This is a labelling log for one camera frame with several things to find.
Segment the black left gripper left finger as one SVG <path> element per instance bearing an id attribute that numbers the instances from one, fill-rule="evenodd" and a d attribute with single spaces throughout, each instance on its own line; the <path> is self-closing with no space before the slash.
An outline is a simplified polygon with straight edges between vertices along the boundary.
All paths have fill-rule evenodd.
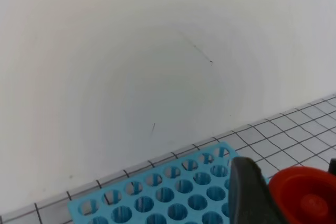
<path id="1" fill-rule="evenodd" d="M 248 157 L 232 159 L 228 215 L 230 223 L 285 223 L 261 169 Z"/>

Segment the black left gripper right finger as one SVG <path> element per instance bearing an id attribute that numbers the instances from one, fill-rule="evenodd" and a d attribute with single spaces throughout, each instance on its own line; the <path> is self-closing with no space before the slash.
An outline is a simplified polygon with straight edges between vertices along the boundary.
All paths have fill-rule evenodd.
<path id="1" fill-rule="evenodd" d="M 336 175 L 336 158 L 330 160 L 328 172 L 332 175 Z"/>

